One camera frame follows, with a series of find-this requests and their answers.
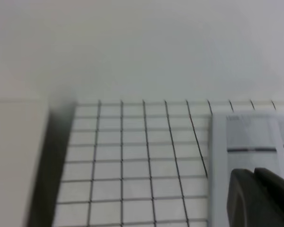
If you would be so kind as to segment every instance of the black object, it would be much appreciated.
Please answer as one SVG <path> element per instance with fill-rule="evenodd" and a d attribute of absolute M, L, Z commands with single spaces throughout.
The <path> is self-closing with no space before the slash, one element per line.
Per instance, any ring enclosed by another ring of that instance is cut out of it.
<path fill-rule="evenodd" d="M 284 227 L 284 179 L 265 168 L 231 172 L 230 227 Z"/>
<path fill-rule="evenodd" d="M 51 227 L 75 103 L 51 109 L 44 135 L 26 227 Z"/>

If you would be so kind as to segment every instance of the black grid line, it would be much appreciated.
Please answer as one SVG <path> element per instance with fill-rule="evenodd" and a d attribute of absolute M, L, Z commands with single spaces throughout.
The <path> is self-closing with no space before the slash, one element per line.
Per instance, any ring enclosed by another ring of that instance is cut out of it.
<path fill-rule="evenodd" d="M 179 179 L 179 184 L 180 184 L 180 190 L 181 190 L 181 195 L 182 195 L 182 201 L 183 201 L 183 206 L 184 206 L 184 212 L 185 212 L 186 223 L 187 223 L 187 226 L 189 227 L 189 220 L 188 220 L 187 209 L 186 209 L 186 204 L 185 204 L 185 199 L 184 199 L 184 193 L 183 193 L 182 182 L 181 182 L 181 178 L 180 178 L 179 166 L 178 166 L 178 162 L 177 162 L 175 144 L 174 144 L 174 139 L 173 139 L 173 137 L 172 137 L 171 127 L 170 127 L 169 109 L 168 109 L 168 106 L 167 106 L 167 102 L 166 102 L 166 101 L 165 101 L 165 109 L 166 109 L 167 122 L 168 122 L 168 125 L 169 125 L 169 133 L 170 133 L 171 144 L 172 144 L 172 148 L 173 148 L 173 151 L 174 151 L 174 157 L 175 157 L 175 162 L 176 162 L 176 168 L 177 168 L 177 174 L 178 174 L 178 179 Z"/>
<path fill-rule="evenodd" d="M 165 115 L 162 114 L 148 114 L 147 115 L 148 118 L 165 118 Z M 170 118 L 187 118 L 186 115 L 183 114 L 171 114 L 169 115 Z M 207 116 L 204 116 L 204 114 L 194 114 L 193 115 L 194 118 L 207 118 Z M 75 116 L 74 119 L 96 119 L 97 116 Z M 142 119 L 143 116 L 141 115 L 124 115 L 123 116 L 124 119 Z M 101 119 L 120 119 L 120 116 L 101 116 Z"/>
<path fill-rule="evenodd" d="M 199 141 L 200 144 L 207 144 L 207 141 Z M 171 142 L 148 142 L 149 145 L 152 146 L 164 146 L 164 145 L 171 145 Z M 174 141 L 175 145 L 196 145 L 196 141 Z M 93 147 L 95 144 L 93 143 L 81 143 L 81 144 L 70 144 L 69 147 Z M 98 143 L 98 147 L 119 147 L 120 143 Z M 129 147 L 140 147 L 146 146 L 144 142 L 133 142 L 133 143 L 123 143 L 123 146 Z"/>
<path fill-rule="evenodd" d="M 184 199 L 207 199 L 207 195 L 188 195 L 184 196 Z M 179 200 L 182 199 L 182 196 L 158 196 L 154 198 L 123 198 L 124 202 L 129 201 L 158 201 L 158 200 Z M 109 200 L 86 200 L 86 201 L 61 201 L 57 202 L 58 205 L 67 205 L 67 204 L 86 204 L 86 203 L 104 203 L 104 202 L 120 202 L 120 199 L 109 199 Z"/>
<path fill-rule="evenodd" d="M 223 105 L 228 101 L 211 101 L 211 104 L 213 105 Z M 248 101 L 240 101 L 240 100 L 235 100 L 233 103 L 239 104 L 239 103 L 246 103 Z M 268 100 L 254 100 L 254 103 L 258 105 L 265 105 L 270 103 Z M 207 105 L 208 100 L 204 101 L 189 101 L 190 105 Z M 275 101 L 275 103 L 278 104 L 284 104 L 284 101 Z M 102 106 L 115 106 L 118 107 L 120 104 L 119 103 L 102 103 Z M 164 106 L 164 101 L 162 102 L 145 102 L 146 106 Z M 186 105 L 185 101 L 171 101 L 169 102 L 170 106 L 179 106 L 179 105 Z M 98 103 L 77 103 L 77 107 L 97 107 Z M 124 102 L 124 106 L 141 106 L 141 103 L 126 103 Z"/>
<path fill-rule="evenodd" d="M 153 215 L 154 227 L 157 227 L 155 202 L 154 202 L 154 197 L 153 197 L 152 175 L 151 175 L 151 157 L 150 157 L 150 149 L 149 149 L 148 134 L 147 134 L 146 108 L 145 108 L 145 101 L 144 100 L 143 100 L 143 115 L 144 115 L 144 128 L 145 128 L 145 138 L 146 138 L 146 150 L 147 150 L 147 159 L 148 159 L 148 169 L 149 169 L 150 183 L 151 183 L 152 215 Z"/>
<path fill-rule="evenodd" d="M 189 222 L 207 222 L 207 218 L 189 218 Z M 157 220 L 157 224 L 172 224 L 172 223 L 186 223 L 186 220 Z M 113 227 L 119 226 L 120 223 L 109 223 L 109 224 L 97 224 L 89 225 L 88 227 Z M 154 221 L 141 221 L 141 222 L 125 222 L 124 226 L 140 226 L 140 225 L 154 225 Z M 71 227 L 86 227 L 82 225 L 76 225 Z"/>
<path fill-rule="evenodd" d="M 120 220 L 121 226 L 123 226 L 123 101 L 120 103 L 120 128 L 121 128 L 121 136 L 120 136 L 120 149 L 121 149 L 121 189 L 120 189 Z"/>
<path fill-rule="evenodd" d="M 196 178 L 206 178 L 205 175 L 185 175 L 181 176 L 181 179 L 196 179 Z M 163 179 L 178 179 L 178 176 L 152 176 L 150 177 L 123 177 L 124 181 L 130 180 L 163 180 Z M 103 182 L 103 181 L 121 181 L 121 178 L 99 178 L 99 179 L 80 179 L 80 180 L 61 180 L 61 183 L 79 183 L 79 182 Z"/>
<path fill-rule="evenodd" d="M 178 157 L 177 160 L 183 161 L 196 161 L 200 160 L 201 157 Z M 130 158 L 130 159 L 103 159 L 103 160 L 76 160 L 76 161 L 65 161 L 66 164 L 84 164 L 84 163 L 119 163 L 119 162 L 165 162 L 165 161 L 174 161 L 173 157 L 151 157 L 151 158 Z"/>
<path fill-rule="evenodd" d="M 97 113 L 97 129 L 99 129 L 99 124 L 100 124 L 100 114 L 101 114 L 101 101 L 99 100 L 98 102 L 98 113 Z M 97 142 L 98 142 L 98 132 L 96 132 L 95 135 L 95 146 L 94 146 L 94 160 L 96 160 L 96 154 L 97 154 Z M 90 191 L 89 191 L 89 200 L 91 201 L 92 199 L 92 194 L 93 194 L 93 179 L 95 176 L 95 165 L 92 166 L 91 170 L 91 181 L 90 181 Z M 90 211 L 91 211 L 91 202 L 89 202 L 88 206 L 88 214 L 87 214 L 87 222 L 86 226 L 89 226 L 89 221 L 90 221 Z"/>
<path fill-rule="evenodd" d="M 251 100 L 251 99 L 250 99 L 249 101 L 250 101 L 250 103 L 251 103 L 251 105 L 252 105 L 252 108 L 255 110 L 254 103 L 252 102 L 252 100 Z"/>
<path fill-rule="evenodd" d="M 229 101 L 229 104 L 231 105 L 231 110 L 234 112 L 231 100 L 228 100 L 228 101 Z"/>
<path fill-rule="evenodd" d="M 189 127 L 173 127 L 173 131 L 189 131 L 191 128 Z M 207 131 L 208 128 L 205 127 L 199 127 L 196 128 L 197 131 Z M 115 128 L 115 129 L 73 129 L 71 132 L 121 132 L 120 129 Z M 123 132 L 141 132 L 145 131 L 145 129 L 142 128 L 131 128 L 131 129 L 123 129 Z M 148 131 L 169 131 L 168 128 L 149 128 Z"/>
<path fill-rule="evenodd" d="M 190 109 L 189 109 L 189 103 L 188 103 L 188 101 L 186 101 L 186 104 L 187 104 L 189 119 L 190 119 L 190 122 L 191 122 L 191 126 L 193 127 L 193 131 L 194 131 L 194 135 L 195 135 L 195 140 L 196 140 L 196 142 L 197 142 L 198 149 L 199 149 L 199 154 L 200 154 L 200 157 L 201 157 L 201 160 L 202 160 L 202 164 L 203 164 L 203 167 L 204 167 L 205 175 L 206 175 L 206 178 L 208 178 L 206 165 L 205 165 L 204 158 L 203 158 L 203 155 L 202 155 L 202 152 L 201 152 L 201 149 L 200 149 L 200 145 L 199 145 L 199 140 L 198 140 L 198 137 L 197 137 L 197 133 L 195 132 L 195 126 L 194 126 L 194 122 L 193 122 L 193 119 L 192 119 L 191 114 L 190 114 Z"/>
<path fill-rule="evenodd" d="M 275 103 L 273 102 L 273 100 L 271 100 L 271 103 L 273 104 L 274 109 L 276 110 Z"/>
<path fill-rule="evenodd" d="M 213 115 L 213 110 L 212 110 L 212 106 L 210 105 L 209 100 L 207 100 L 208 106 L 209 106 L 209 110 L 210 110 L 210 114 L 211 116 Z"/>

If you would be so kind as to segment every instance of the white wall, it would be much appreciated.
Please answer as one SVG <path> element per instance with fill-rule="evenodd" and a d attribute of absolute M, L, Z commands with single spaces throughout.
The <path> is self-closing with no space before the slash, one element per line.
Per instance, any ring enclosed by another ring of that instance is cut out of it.
<path fill-rule="evenodd" d="M 0 97 L 284 98 L 284 0 L 0 0 Z"/>

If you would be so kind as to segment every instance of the grid paper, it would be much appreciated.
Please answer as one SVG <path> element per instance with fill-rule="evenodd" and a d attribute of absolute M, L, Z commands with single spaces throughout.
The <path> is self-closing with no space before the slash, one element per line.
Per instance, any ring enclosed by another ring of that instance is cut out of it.
<path fill-rule="evenodd" d="M 284 101 L 78 104 L 54 227 L 205 227 L 213 113 Z"/>

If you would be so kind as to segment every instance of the plastic device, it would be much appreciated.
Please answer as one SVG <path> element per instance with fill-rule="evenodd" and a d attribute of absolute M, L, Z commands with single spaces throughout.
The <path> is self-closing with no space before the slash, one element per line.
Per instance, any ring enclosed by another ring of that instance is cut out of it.
<path fill-rule="evenodd" d="M 284 227 L 284 179 L 265 168 L 231 172 L 230 227 Z"/>

